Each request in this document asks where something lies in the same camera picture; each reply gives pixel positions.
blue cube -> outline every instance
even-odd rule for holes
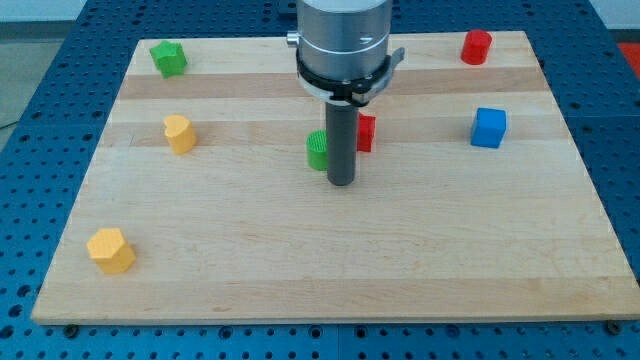
[[[471,145],[497,149],[507,131],[504,110],[478,108],[471,127]]]

gray cylindrical rod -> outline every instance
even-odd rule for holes
[[[333,185],[349,185],[356,174],[358,108],[326,104],[327,178]]]

wooden board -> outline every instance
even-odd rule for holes
[[[484,66],[464,34],[397,35],[407,59],[356,181],[330,185],[304,142],[323,104],[283,38],[181,40],[162,79],[129,66],[33,311],[42,324],[537,321],[633,318],[640,290],[522,32]],[[509,115],[498,150],[469,145],[478,106]],[[175,156],[162,119],[194,122]],[[120,227],[138,259],[87,255]]]

blue perforated table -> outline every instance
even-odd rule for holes
[[[136,43],[280,36],[276,1],[89,0],[0,156],[0,359],[640,358],[640,322],[40,327],[39,286]],[[640,83],[586,0],[394,0],[394,32],[525,30],[636,276]],[[179,294],[176,306],[180,306]]]

metal cylinder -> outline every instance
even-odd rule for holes
[[[315,74],[364,78],[387,55],[391,0],[298,0],[298,51]]]
[[[333,185],[349,185],[356,176],[358,108],[326,103],[327,178]]]

